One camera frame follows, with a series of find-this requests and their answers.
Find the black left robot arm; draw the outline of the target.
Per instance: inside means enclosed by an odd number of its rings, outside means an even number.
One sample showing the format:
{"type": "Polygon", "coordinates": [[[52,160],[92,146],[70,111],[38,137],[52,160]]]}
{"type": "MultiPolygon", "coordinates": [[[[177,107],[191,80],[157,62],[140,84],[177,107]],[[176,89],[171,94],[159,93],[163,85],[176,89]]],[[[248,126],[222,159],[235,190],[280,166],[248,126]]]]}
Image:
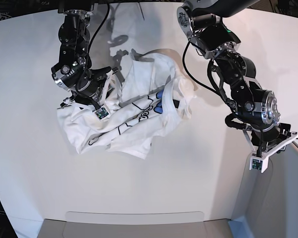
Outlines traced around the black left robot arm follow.
{"type": "Polygon", "coordinates": [[[228,127],[251,131],[255,156],[276,148],[290,135],[289,124],[280,123],[277,99],[256,80],[254,63],[237,52],[240,39],[224,24],[250,7],[253,0],[186,0],[177,9],[178,23],[192,45],[209,61],[207,76],[215,92],[231,114],[228,127]]]}

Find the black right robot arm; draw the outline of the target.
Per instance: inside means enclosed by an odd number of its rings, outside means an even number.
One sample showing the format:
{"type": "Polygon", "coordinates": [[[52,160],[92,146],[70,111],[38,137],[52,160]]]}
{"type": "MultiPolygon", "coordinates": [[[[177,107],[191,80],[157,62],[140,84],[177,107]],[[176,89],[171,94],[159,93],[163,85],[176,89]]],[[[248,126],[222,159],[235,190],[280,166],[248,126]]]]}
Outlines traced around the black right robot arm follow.
{"type": "Polygon", "coordinates": [[[62,0],[58,13],[65,16],[58,31],[60,40],[59,61],[51,68],[54,82],[62,89],[72,93],[69,99],[61,103],[64,107],[72,102],[80,106],[92,106],[100,109],[107,78],[117,68],[104,67],[92,69],[89,52],[94,35],[90,35],[88,25],[94,9],[93,0],[62,0]]]}

